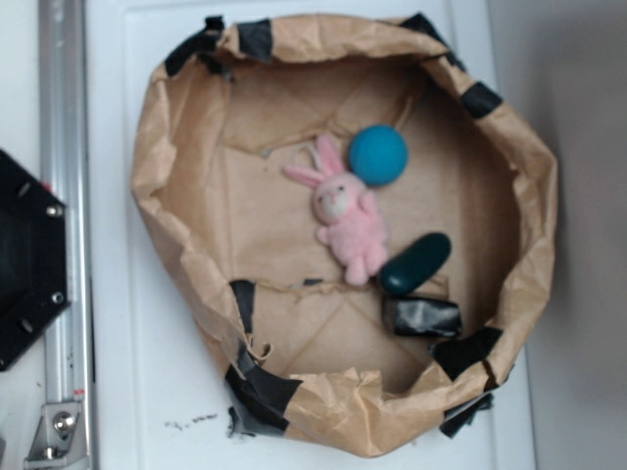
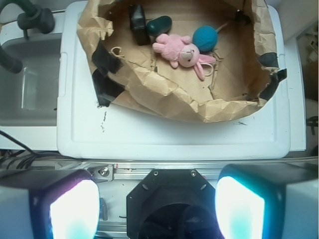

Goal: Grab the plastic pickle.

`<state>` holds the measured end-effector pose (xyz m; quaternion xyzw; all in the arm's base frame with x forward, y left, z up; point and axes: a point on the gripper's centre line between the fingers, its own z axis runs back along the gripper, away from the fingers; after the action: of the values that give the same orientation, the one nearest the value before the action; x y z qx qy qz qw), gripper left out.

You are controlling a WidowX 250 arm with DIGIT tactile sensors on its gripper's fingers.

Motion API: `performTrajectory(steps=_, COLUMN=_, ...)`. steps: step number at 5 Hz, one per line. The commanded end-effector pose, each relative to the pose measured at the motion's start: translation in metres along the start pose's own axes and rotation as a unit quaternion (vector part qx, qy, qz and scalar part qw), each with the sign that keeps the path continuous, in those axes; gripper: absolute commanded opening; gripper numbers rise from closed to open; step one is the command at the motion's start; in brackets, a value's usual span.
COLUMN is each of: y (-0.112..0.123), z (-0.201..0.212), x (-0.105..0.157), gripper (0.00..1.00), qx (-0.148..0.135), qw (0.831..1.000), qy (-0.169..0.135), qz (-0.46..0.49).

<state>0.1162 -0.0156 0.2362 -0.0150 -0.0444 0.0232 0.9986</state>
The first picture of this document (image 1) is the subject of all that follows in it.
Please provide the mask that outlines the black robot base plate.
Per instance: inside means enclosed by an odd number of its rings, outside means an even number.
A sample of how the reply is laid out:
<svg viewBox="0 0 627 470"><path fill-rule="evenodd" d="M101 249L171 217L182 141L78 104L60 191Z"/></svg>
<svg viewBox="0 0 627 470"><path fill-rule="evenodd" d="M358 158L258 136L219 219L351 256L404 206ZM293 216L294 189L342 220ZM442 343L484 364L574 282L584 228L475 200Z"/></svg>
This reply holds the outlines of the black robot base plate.
<svg viewBox="0 0 627 470"><path fill-rule="evenodd" d="M66 206L1 153L1 370L70 303Z"/></svg>

